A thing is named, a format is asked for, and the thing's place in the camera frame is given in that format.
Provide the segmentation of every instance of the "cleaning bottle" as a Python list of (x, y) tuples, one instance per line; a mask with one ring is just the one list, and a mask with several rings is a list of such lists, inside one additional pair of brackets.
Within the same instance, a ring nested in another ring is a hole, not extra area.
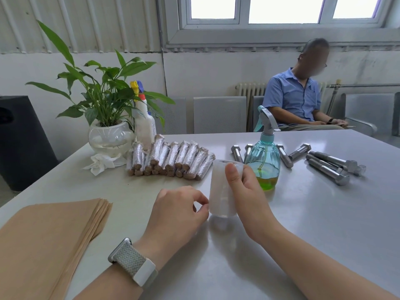
[(135, 102), (135, 106), (138, 111), (133, 116), (135, 118), (135, 134), (136, 139), (139, 142), (143, 143), (143, 150), (149, 150), (151, 147), (151, 143), (154, 142), (154, 136), (157, 134), (156, 131), (156, 123), (154, 118), (148, 113), (147, 110), (147, 100), (144, 96), (144, 90), (142, 82), (140, 81), (132, 81), (130, 83), (131, 88), (134, 93), (138, 95), (140, 101)]
[(246, 164), (256, 174), (263, 190), (275, 187), (280, 171), (279, 151), (274, 144), (274, 131), (280, 131), (273, 115), (262, 105), (258, 106), (260, 118), (254, 131), (264, 126), (260, 141), (251, 149)]

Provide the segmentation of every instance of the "window pane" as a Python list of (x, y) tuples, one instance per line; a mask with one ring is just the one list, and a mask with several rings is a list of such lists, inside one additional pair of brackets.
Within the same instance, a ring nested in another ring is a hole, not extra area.
[(236, 0), (190, 0), (192, 19), (234, 19)]
[(324, 0), (251, 0), (250, 24), (318, 23)]
[(334, 19), (370, 19), (379, 0), (337, 0)]

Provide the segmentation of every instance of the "table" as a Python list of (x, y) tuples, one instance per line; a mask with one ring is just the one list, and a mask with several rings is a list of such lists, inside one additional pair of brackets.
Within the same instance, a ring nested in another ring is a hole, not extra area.
[[(166, 141), (194, 140), (217, 158), (233, 159), (230, 147), (256, 143), (260, 133), (171, 135)], [(292, 152), (302, 143), (367, 166), (366, 177), (347, 186), (306, 164), (281, 167), (275, 191), (267, 193), (277, 219), (291, 232), (353, 271), (400, 296), (400, 150), (352, 130), (278, 132), (275, 143)], [(90, 163), (88, 145), (0, 208), (0, 227), (19, 209), (35, 203), (102, 197), (114, 203), (103, 232), (87, 248), (74, 274), (67, 300), (75, 297), (109, 263), (124, 237), (137, 240), (146, 227), (161, 188), (193, 185), (206, 196), (203, 181), (164, 176), (128, 177), (120, 167), (94, 177), (80, 170)], [(263, 249), (250, 240), (237, 217), (210, 217), (197, 235), (162, 269), (141, 299), (304, 299)]]

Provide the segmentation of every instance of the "corrugated metal wall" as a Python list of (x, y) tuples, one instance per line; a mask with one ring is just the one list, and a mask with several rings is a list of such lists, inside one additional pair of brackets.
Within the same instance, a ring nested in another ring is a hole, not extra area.
[(71, 52), (160, 51), (156, 0), (0, 0), (0, 53), (57, 52), (36, 19)]

